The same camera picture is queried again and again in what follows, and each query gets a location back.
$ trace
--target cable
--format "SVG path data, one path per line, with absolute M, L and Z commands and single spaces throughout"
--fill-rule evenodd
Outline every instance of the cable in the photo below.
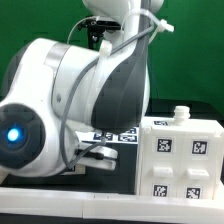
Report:
M 76 27 L 77 27 L 80 23 L 85 22 L 86 20 L 90 20 L 90 19 L 96 19 L 96 20 L 97 20 L 98 18 L 99 18 L 99 16 L 91 16 L 91 17 L 87 17 L 87 18 L 82 19 L 82 20 L 80 20 L 79 22 L 77 22 L 77 23 L 75 24 L 75 26 L 73 26 L 71 32 L 69 33 L 68 40 L 67 40 L 67 44 L 70 44 L 72 35 L 73 35 L 73 33 L 74 33 Z
M 159 32 L 161 33 L 161 32 L 164 32 L 165 30 L 167 30 L 169 32 L 174 31 L 174 27 L 172 25 L 169 25 L 166 20 L 162 19 L 160 21 L 159 19 L 156 18 L 155 15 L 153 15 L 153 13 L 151 13 L 147 9 L 133 9 L 133 10 L 129 11 L 127 13 L 127 15 L 125 16 L 124 20 L 123 20 L 123 23 L 121 25 L 121 30 L 123 30 L 124 24 L 126 23 L 127 19 L 132 15 L 143 15 L 143 16 L 148 17 L 151 20 L 152 31 L 154 30 L 154 23 L 157 25 L 157 28 L 156 28 L 155 32 L 153 33 L 153 35 L 149 39 L 149 44 L 152 43 L 152 41 L 155 39 L 156 35 Z
M 124 43 L 122 43 L 121 45 L 119 45 L 118 47 L 114 48 L 112 50 L 111 55 L 117 53 L 118 51 L 120 51 L 121 49 L 123 49 L 124 47 L 128 46 L 130 43 L 132 43 L 133 41 L 136 41 L 142 37 L 144 37 L 145 35 L 148 35 L 150 32 L 152 31 L 152 28 L 149 27 L 147 29 L 145 29 L 144 31 L 138 33 L 137 35 L 133 36 L 132 38 L 130 38 L 129 40 L 125 41 Z M 91 69 L 93 68 L 95 65 L 97 65 L 99 61 L 99 57 L 96 58 L 94 61 L 92 61 L 91 63 L 89 63 L 83 70 L 82 72 L 79 74 L 78 78 L 76 79 L 76 81 L 74 82 L 72 89 L 69 93 L 66 105 L 65 105 L 65 109 L 64 109 L 64 113 L 62 115 L 61 118 L 61 128 L 60 128 L 60 133 L 59 133 L 59 141 L 60 141 L 60 150 L 61 150 L 61 155 L 63 158 L 63 161 L 65 163 L 65 165 L 68 168 L 73 168 L 77 162 L 79 161 L 79 159 L 81 159 L 83 157 L 83 155 L 85 155 L 86 153 L 88 153 L 90 150 L 92 150 L 93 148 L 96 148 L 100 145 L 102 145 L 103 143 L 96 143 L 90 147 L 88 147 L 87 149 L 85 149 L 82 153 L 80 153 L 80 156 L 74 159 L 74 161 L 69 162 L 67 155 L 66 155 L 66 150 L 65 150 L 65 128 L 66 128 L 66 121 L 68 119 L 68 114 L 69 114 L 69 110 L 72 104 L 72 100 L 74 98 L 75 92 L 80 84 L 80 82 L 82 81 L 83 77 L 85 76 L 85 74 Z

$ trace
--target white box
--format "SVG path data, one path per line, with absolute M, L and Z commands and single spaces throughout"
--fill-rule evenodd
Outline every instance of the white box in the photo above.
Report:
M 217 121 L 176 117 L 143 118 L 136 194 L 213 199 L 221 177 L 224 129 Z

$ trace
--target green wall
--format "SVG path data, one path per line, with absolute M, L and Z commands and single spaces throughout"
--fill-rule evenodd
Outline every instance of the green wall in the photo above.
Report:
M 223 0 L 165 0 L 158 17 L 175 33 L 159 34 L 149 48 L 160 98 L 204 101 L 224 114 L 223 10 Z M 0 80 L 24 44 L 38 37 L 65 42 L 86 15 L 81 0 L 0 0 Z M 77 32 L 73 43 L 86 46 L 84 36 Z

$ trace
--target white plastic casing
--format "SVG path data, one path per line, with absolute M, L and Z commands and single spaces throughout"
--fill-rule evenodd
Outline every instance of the white plastic casing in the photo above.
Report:
M 51 107 L 51 96 L 54 84 L 53 70 L 44 65 L 48 52 L 55 41 L 38 39 L 24 54 L 15 74 L 7 97 L 0 107 L 9 104 L 20 104 L 32 109 L 41 118 L 46 133 L 46 141 L 40 155 L 30 164 L 19 170 L 3 170 L 17 176 L 39 177 L 51 176 L 65 169 L 59 147 L 60 120 Z M 66 128 L 65 148 L 71 159 L 78 145 L 78 138 Z
M 120 24 L 122 24 L 130 10 L 141 9 L 140 0 L 84 0 L 83 2 L 94 15 L 106 16 Z M 91 127 L 92 112 L 99 93 L 116 67 L 132 55 L 136 48 L 137 41 L 134 41 L 111 56 L 110 54 L 105 55 L 107 48 L 115 48 L 123 41 L 136 35 L 139 31 L 139 21 L 140 15 L 130 16 L 125 23 L 124 31 L 117 31 L 112 34 L 106 32 L 105 39 L 107 41 L 102 43 L 99 52 L 71 46 L 64 55 L 58 68 L 52 94 L 52 107 L 58 117 L 63 115 L 70 89 L 80 72 L 86 65 L 99 57 L 99 63 L 90 69 L 80 82 L 68 114 L 68 118 L 74 122 L 77 131 L 93 131 Z M 148 69 L 146 69 L 145 77 L 146 82 L 145 87 L 143 87 L 145 88 L 143 114 L 147 109 L 150 95 Z
M 224 129 L 217 121 L 145 117 L 140 126 L 136 194 L 214 199 L 220 182 Z

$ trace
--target black surface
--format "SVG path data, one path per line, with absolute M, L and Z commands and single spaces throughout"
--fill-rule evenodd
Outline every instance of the black surface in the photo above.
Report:
M 25 216 L 25 215 L 8 215 L 0 214 L 1 223 L 6 224 L 145 224 L 146 222 L 130 222 L 117 220 L 88 220 L 63 217 L 41 217 L 41 216 Z

